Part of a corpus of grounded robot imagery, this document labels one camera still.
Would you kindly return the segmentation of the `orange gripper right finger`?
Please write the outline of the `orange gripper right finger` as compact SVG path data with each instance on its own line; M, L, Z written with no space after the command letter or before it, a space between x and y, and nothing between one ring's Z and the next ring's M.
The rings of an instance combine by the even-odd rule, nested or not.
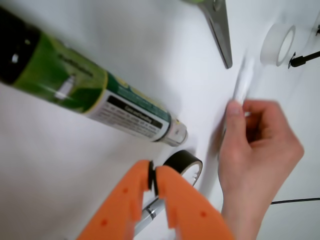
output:
M165 202L167 224L177 240L233 240L211 203L169 166L155 169L157 191Z

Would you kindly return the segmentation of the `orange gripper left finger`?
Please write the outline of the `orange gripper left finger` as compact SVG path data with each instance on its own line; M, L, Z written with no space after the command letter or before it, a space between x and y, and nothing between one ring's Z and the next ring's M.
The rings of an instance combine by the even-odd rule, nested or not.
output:
M144 192L152 189L154 164L139 160L118 182L88 224L79 240L132 240L142 217Z

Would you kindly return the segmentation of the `bare human hand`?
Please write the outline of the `bare human hand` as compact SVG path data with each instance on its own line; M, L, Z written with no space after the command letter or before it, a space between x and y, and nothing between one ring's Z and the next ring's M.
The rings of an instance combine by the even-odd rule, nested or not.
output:
M225 127L218 165L221 215L237 240L254 240L304 148L275 101L230 101Z

